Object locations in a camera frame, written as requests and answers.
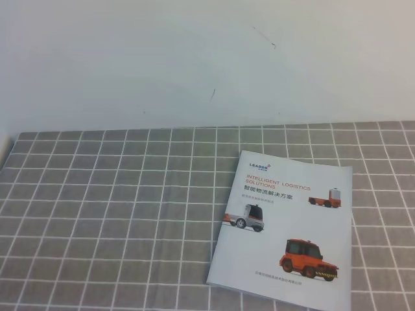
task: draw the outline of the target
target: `booklet cover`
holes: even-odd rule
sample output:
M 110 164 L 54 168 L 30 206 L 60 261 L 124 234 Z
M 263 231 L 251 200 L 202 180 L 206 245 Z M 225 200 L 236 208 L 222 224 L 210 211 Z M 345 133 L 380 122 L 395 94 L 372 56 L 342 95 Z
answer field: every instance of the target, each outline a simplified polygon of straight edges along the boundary
M 351 167 L 242 151 L 208 284 L 350 311 Z

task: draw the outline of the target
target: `orange vehicle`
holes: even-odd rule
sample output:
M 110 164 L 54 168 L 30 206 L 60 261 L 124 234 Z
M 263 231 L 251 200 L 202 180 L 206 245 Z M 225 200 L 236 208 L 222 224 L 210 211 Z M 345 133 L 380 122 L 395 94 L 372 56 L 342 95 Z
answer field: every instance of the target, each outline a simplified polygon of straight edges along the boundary
M 325 207 L 340 207 L 342 200 L 340 199 L 340 191 L 333 188 L 329 191 L 329 199 L 309 198 L 309 202 L 313 205 L 324 205 Z
M 279 261 L 285 272 L 300 272 L 302 276 L 314 279 L 323 277 L 332 281 L 337 277 L 338 267 L 323 261 L 320 248 L 314 243 L 292 238 L 287 240 L 285 255 Z

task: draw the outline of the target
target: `black tire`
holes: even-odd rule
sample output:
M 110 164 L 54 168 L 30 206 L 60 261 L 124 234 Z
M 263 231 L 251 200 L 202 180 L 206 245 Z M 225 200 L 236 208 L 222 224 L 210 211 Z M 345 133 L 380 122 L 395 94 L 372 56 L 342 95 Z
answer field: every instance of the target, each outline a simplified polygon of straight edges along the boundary
M 238 228 L 244 229 L 246 227 L 246 221 L 245 221 L 245 219 L 244 218 L 238 218 L 236 220 L 236 226 Z
M 284 260 L 283 270 L 287 273 L 292 272 L 292 262 L 291 262 L 291 260 Z
M 316 276 L 316 270 L 314 270 L 313 267 L 305 267 L 304 274 L 306 277 L 310 279 L 314 279 L 314 277 Z

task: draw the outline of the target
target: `wall mark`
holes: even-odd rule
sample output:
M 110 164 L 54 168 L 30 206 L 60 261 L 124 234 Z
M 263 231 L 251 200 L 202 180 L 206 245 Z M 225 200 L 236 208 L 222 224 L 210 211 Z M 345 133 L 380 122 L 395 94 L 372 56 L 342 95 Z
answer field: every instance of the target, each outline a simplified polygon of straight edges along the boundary
M 210 96 L 210 101 L 209 102 L 212 101 L 212 98 L 213 98 L 213 95 L 215 94 L 215 92 L 216 92 L 216 89 L 213 90 L 213 94 L 212 94 L 212 96 Z
M 257 30 L 254 26 L 252 26 L 253 29 L 255 29 L 262 37 L 264 37 L 264 39 L 266 39 L 269 43 L 271 43 L 274 46 L 274 50 L 277 47 L 275 44 L 273 44 L 271 42 L 271 40 L 269 40 L 262 32 L 260 32 L 259 30 Z

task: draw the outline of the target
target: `grid pattern fabric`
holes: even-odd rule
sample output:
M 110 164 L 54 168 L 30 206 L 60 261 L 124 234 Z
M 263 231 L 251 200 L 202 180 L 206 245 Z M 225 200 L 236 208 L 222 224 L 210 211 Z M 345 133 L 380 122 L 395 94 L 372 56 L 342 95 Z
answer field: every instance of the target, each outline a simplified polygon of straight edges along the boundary
M 205 284 L 241 150 L 353 166 L 352 310 L 415 311 L 410 121 L 22 133 L 0 310 L 306 310 Z

